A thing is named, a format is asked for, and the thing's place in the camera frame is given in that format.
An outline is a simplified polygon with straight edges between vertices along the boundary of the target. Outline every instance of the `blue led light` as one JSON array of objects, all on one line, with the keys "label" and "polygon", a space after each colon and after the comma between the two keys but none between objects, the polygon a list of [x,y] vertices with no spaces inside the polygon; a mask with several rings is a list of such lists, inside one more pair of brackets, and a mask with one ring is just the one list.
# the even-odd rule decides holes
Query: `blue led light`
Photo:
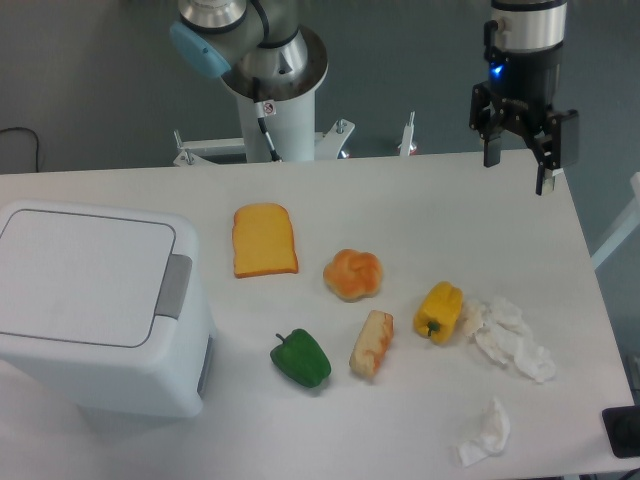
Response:
[{"label": "blue led light", "polygon": [[494,77],[499,77],[500,74],[502,73],[502,69],[504,68],[504,65],[498,65],[497,67],[493,67],[491,69],[491,75],[493,75]]}]

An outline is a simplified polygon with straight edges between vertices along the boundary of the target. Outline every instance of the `green bell pepper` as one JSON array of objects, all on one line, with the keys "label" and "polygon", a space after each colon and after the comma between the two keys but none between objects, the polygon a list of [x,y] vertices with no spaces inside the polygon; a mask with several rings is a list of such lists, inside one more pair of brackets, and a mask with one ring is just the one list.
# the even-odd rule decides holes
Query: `green bell pepper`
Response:
[{"label": "green bell pepper", "polygon": [[308,388],[317,387],[331,373],[331,364],[318,342],[298,328],[287,338],[276,334],[282,344],[271,350],[271,360],[282,373]]}]

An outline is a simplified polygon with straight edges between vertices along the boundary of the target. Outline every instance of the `bread slice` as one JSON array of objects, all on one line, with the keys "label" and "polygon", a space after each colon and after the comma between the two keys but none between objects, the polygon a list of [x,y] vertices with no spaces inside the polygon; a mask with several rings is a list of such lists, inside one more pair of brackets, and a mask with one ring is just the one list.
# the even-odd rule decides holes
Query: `bread slice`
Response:
[{"label": "bread slice", "polygon": [[276,203],[255,203],[233,217],[233,269],[238,278],[298,273],[293,227],[287,210]]},{"label": "bread slice", "polygon": [[373,378],[393,338],[393,317],[372,310],[353,347],[349,366],[357,375]]}]

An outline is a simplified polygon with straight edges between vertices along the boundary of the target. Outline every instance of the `crumpled tissue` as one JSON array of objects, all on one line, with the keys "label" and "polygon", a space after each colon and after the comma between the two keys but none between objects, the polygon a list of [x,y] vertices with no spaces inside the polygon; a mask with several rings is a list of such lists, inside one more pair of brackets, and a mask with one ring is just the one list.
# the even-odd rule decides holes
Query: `crumpled tissue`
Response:
[{"label": "crumpled tissue", "polygon": [[511,423],[507,411],[497,397],[493,397],[482,417],[480,433],[457,447],[464,467],[473,465],[490,455],[498,455],[507,444]]},{"label": "crumpled tissue", "polygon": [[491,303],[470,298],[465,300],[460,315],[462,331],[474,338],[478,347],[494,362],[507,365],[511,361],[520,372],[538,383],[556,374],[551,353],[533,340],[522,310],[502,297]]}]

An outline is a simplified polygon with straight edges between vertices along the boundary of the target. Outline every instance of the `sticker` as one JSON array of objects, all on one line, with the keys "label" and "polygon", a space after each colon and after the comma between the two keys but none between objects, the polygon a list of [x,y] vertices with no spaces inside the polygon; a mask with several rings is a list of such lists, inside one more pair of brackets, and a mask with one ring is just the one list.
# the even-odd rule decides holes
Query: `sticker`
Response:
[{"label": "sticker", "polygon": [[276,102],[274,100],[265,100],[264,102],[256,102],[256,115],[258,118],[270,117],[276,114]]}]

